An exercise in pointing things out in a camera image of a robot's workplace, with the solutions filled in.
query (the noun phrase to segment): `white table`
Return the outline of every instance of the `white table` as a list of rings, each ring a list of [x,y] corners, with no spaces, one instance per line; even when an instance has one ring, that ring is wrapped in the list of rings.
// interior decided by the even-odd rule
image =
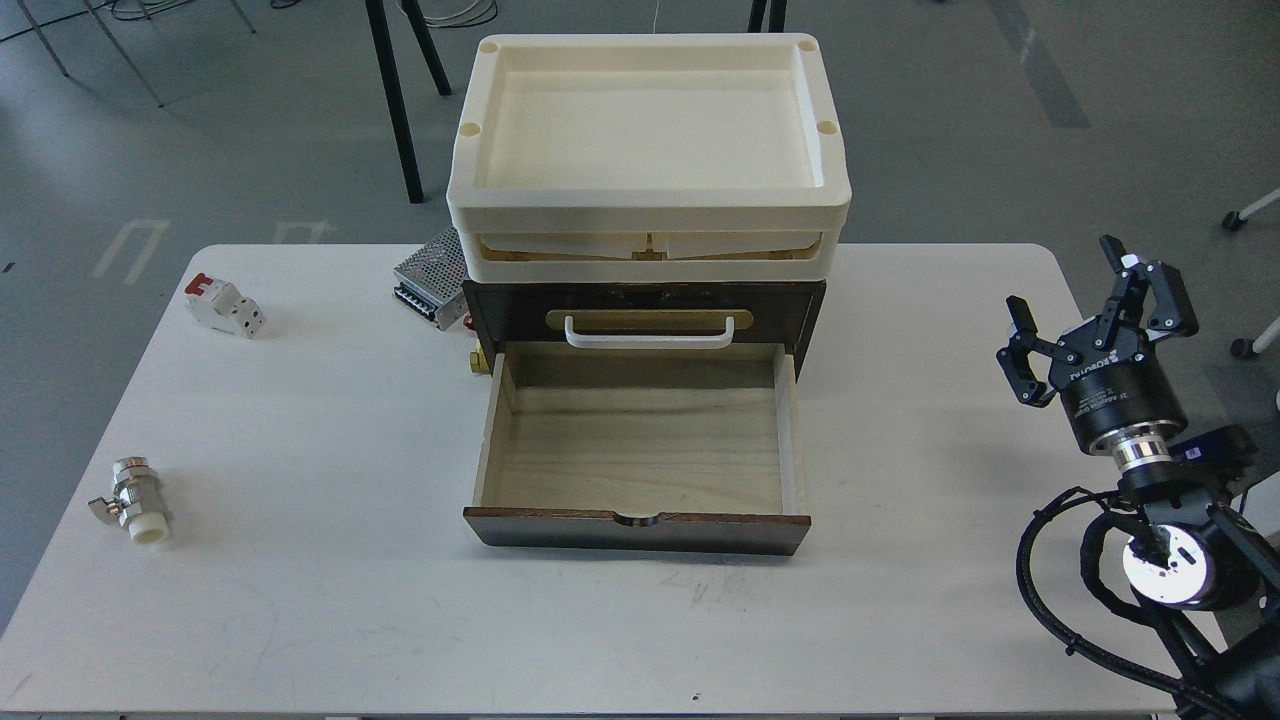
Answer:
[[[196,272],[268,316],[198,327],[175,293],[0,639],[0,710],[256,714],[1161,711],[1066,657],[1014,548],[1060,489],[1111,488],[1059,407],[1014,401],[1004,297],[1079,320],[1029,245],[842,246],[800,377],[814,527],[792,559],[483,546],[488,377],[472,337],[390,297],[411,246],[216,246]],[[173,537],[84,503],[145,455]],[[1087,637],[1171,671],[1079,587],[1084,518],[1037,564]]]

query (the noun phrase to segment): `chair wheel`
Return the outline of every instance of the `chair wheel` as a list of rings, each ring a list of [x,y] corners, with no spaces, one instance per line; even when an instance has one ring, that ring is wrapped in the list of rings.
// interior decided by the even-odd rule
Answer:
[[[1239,360],[1252,360],[1258,354],[1253,351],[1253,341],[1247,337],[1238,337],[1231,341],[1231,357]]]
[[[1248,220],[1242,220],[1240,214],[1231,210],[1222,218],[1222,229],[1235,232],[1243,228],[1244,223],[1248,223]]]

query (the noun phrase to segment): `drawer handle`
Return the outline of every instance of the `drawer handle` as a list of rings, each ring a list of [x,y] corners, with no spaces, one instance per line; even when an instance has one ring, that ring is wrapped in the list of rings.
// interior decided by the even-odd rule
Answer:
[[[564,315],[564,340],[582,350],[719,350],[733,342],[733,316],[724,318],[724,332],[714,336],[680,334],[579,334],[573,315]]]

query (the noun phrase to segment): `drawer front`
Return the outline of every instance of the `drawer front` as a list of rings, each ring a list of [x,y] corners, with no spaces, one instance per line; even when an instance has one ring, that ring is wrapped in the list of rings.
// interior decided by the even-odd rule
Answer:
[[[564,331],[557,319],[572,310],[636,311],[637,315],[650,311],[650,316],[659,310],[730,310],[739,319],[733,342],[782,345],[795,356],[799,374],[827,283],[492,284],[467,281],[463,290],[490,368],[508,342],[563,342]],[[589,328],[579,325],[579,329]],[[602,325],[595,329],[634,328]],[[659,322],[653,329],[677,328],[662,327]]]
[[[485,544],[744,555],[795,555],[810,525],[808,515],[660,512],[635,519],[520,507],[467,507],[462,514]]]

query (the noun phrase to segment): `drawer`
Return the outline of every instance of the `drawer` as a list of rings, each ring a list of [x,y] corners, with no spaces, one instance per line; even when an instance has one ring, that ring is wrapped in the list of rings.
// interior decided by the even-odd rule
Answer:
[[[480,346],[489,366],[508,343],[564,342],[563,316],[575,310],[618,311],[599,329],[628,333],[707,333],[723,331],[735,315],[733,343],[781,345],[792,355],[795,372],[818,322],[827,283],[723,282],[723,283],[511,283],[467,281],[463,291]],[[635,322],[620,319],[630,313]],[[596,329],[595,316],[577,313],[580,329]],[[690,327],[687,323],[709,323]]]
[[[794,365],[781,343],[508,342],[463,516],[488,544],[792,555]]]

